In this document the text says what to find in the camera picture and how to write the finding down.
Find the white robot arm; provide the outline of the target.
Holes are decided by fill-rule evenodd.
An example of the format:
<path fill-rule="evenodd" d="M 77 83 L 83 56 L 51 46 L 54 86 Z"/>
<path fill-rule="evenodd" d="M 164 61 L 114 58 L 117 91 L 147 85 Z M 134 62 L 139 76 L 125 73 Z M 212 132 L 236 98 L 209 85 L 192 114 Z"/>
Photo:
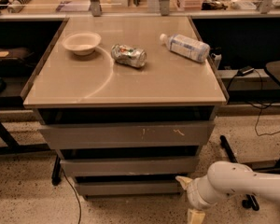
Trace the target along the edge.
<path fill-rule="evenodd" d="M 203 224 L 206 209 L 234 195 L 260 196 L 280 204 L 280 175 L 254 172 L 241 163 L 216 161 L 203 177 L 177 175 L 175 179 L 187 193 L 187 224 Z"/>

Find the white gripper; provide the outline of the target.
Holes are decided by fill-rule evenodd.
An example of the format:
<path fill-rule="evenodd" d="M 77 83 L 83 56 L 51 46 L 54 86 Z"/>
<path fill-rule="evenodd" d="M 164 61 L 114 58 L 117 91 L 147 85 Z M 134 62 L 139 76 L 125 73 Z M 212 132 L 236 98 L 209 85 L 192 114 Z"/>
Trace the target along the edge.
<path fill-rule="evenodd" d="M 199 210 L 208 209 L 215 203 L 213 187 L 205 176 L 192 180 L 189 177 L 177 175 L 175 179 L 183 190 L 187 190 L 189 205 L 194 208 L 188 209 L 187 224 L 203 224 L 205 212 Z"/>

